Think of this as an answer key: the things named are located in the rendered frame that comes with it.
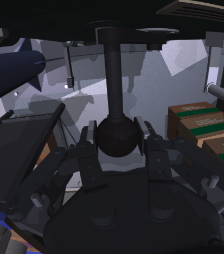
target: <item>vent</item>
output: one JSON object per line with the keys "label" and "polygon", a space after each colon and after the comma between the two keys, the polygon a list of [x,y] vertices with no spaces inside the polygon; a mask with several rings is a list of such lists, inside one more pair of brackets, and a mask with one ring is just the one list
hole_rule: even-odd
{"label": "vent", "polygon": [[223,6],[191,0],[176,0],[157,11],[156,14],[204,18],[224,22]]}

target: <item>gray wall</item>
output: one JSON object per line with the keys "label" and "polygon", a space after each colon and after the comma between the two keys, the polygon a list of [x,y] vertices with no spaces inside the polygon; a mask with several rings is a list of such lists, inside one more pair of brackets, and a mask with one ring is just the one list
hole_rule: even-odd
{"label": "gray wall", "polygon": [[[16,52],[23,39],[11,47],[0,48],[0,54]],[[31,40],[33,50],[42,52],[46,59],[64,57],[60,42]],[[217,98],[203,92],[209,47],[204,40],[168,41],[160,52],[147,52],[146,45],[121,45],[124,113],[133,120],[141,116],[167,140],[168,106],[207,101],[216,105]],[[39,75],[42,92],[28,83],[0,99],[0,116],[9,110],[15,115],[37,115],[54,112],[63,102],[66,108],[62,120],[78,142],[81,129],[90,120],[99,124],[108,115],[105,59],[102,45],[69,48],[75,88],[65,89],[67,72],[65,60],[48,62]],[[224,45],[220,59],[217,85],[220,86]],[[65,131],[68,144],[74,143]],[[99,150],[99,161],[104,171],[127,171],[145,166],[145,157],[138,147],[129,155],[113,158]],[[71,187],[78,187],[75,174]]]}

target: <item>round plate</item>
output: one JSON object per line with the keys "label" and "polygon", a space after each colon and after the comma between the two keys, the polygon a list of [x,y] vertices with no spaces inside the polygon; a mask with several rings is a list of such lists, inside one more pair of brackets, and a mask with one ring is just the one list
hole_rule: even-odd
{"label": "round plate", "polygon": [[99,28],[99,27],[128,27],[121,24],[119,21],[95,21],[85,25],[85,27]]}
{"label": "round plate", "polygon": [[139,31],[149,31],[149,32],[155,32],[155,31],[164,31],[166,34],[178,34],[180,31],[176,29],[170,29],[170,28],[143,28],[143,29],[137,29]]}

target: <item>black sphere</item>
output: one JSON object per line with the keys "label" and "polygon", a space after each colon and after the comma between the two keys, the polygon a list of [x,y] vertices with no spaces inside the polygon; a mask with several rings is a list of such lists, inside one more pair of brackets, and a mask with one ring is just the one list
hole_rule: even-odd
{"label": "black sphere", "polygon": [[133,152],[137,146],[137,128],[128,117],[119,123],[112,123],[105,118],[97,128],[95,139],[97,146],[106,155],[124,157]]}

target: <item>ceiling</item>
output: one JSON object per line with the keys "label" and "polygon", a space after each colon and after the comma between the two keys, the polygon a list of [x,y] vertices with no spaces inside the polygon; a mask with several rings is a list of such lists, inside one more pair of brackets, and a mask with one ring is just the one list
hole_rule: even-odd
{"label": "ceiling", "polygon": [[[85,44],[95,42],[95,29],[85,26],[95,21],[119,21],[131,29],[170,28],[180,31],[179,34],[167,35],[167,40],[204,40],[206,31],[224,33],[223,22],[156,15],[158,10],[172,2],[174,1],[0,1],[0,28],[9,29],[10,35],[0,47],[12,46],[20,38],[58,42],[84,41]],[[224,7],[224,0],[198,2]]]}

